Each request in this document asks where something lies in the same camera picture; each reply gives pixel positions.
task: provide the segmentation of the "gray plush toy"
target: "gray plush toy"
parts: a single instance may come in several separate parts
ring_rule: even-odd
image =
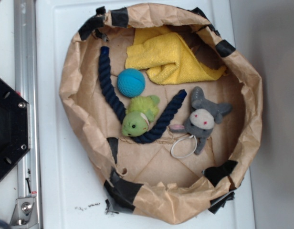
[[[175,156],[173,154],[175,144],[186,138],[179,139],[171,149],[171,155],[175,158],[184,158],[192,153],[199,155],[205,146],[207,138],[211,135],[215,123],[220,124],[223,117],[232,111],[232,105],[229,103],[216,104],[207,100],[200,87],[193,89],[190,102],[192,113],[184,125],[170,125],[169,128],[174,133],[189,133],[191,134],[189,138],[194,137],[195,140],[199,138],[199,143],[197,143],[194,151],[190,154],[186,156]]]

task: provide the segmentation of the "white string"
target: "white string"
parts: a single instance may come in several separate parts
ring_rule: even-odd
[[[187,138],[188,138],[188,139],[191,139],[192,137],[194,137],[194,139],[195,139],[195,148],[194,148],[194,150],[193,150],[192,152],[190,152],[189,154],[185,155],[185,156],[176,156],[176,155],[174,155],[173,152],[174,152],[174,148],[175,148],[176,144],[177,144],[178,142],[180,142],[180,141],[183,141],[183,140],[187,139]],[[172,145],[172,148],[171,148],[171,150],[170,150],[170,154],[171,154],[174,158],[176,158],[176,159],[181,159],[181,158],[186,158],[186,157],[192,155],[192,154],[195,152],[196,149],[197,149],[197,139],[196,139],[196,136],[191,135],[191,136],[189,136],[189,137],[183,137],[183,138],[180,138],[178,141],[176,141],[176,142]]]

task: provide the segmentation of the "green turtle plush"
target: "green turtle plush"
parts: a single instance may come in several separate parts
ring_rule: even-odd
[[[159,112],[160,98],[156,95],[138,96],[131,99],[123,120],[122,134],[137,137],[148,131],[149,123]]]

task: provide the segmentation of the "blue ball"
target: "blue ball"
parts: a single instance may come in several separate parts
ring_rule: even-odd
[[[129,98],[142,94],[145,84],[143,74],[133,68],[123,70],[117,77],[117,87],[120,93]]]

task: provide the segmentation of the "rope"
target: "rope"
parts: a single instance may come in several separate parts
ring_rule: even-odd
[[[100,57],[99,57],[99,82],[102,89],[102,94],[105,97],[107,103],[112,107],[120,123],[123,123],[123,119],[126,115],[126,109],[124,104],[117,97],[114,87],[112,86],[111,76],[111,66],[109,58],[109,48],[101,47]],[[153,128],[138,137],[132,137],[136,143],[152,143],[157,139],[161,138],[169,125],[170,121],[173,119],[174,115],[178,112],[178,109],[182,106],[182,103],[186,97],[187,93],[185,90],[180,90],[172,100],[168,103],[167,107],[163,111],[160,118]]]
[[[110,78],[111,66],[109,58],[109,47],[103,46],[100,49],[98,72],[102,94],[104,95],[107,103],[114,110],[120,123],[123,123],[123,119],[126,115],[126,109],[124,104],[115,94],[114,87],[112,86],[112,81]]]

